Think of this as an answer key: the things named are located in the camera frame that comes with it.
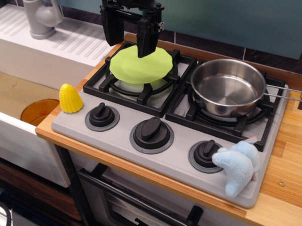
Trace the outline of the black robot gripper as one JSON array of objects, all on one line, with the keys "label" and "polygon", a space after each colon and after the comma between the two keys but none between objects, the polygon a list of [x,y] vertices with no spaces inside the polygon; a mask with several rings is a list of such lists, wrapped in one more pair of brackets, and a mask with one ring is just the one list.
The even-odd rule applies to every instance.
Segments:
[{"label": "black robot gripper", "polygon": [[137,24],[138,57],[155,52],[164,7],[156,0],[102,0],[101,21],[106,41],[110,46],[124,40],[124,22]]}]

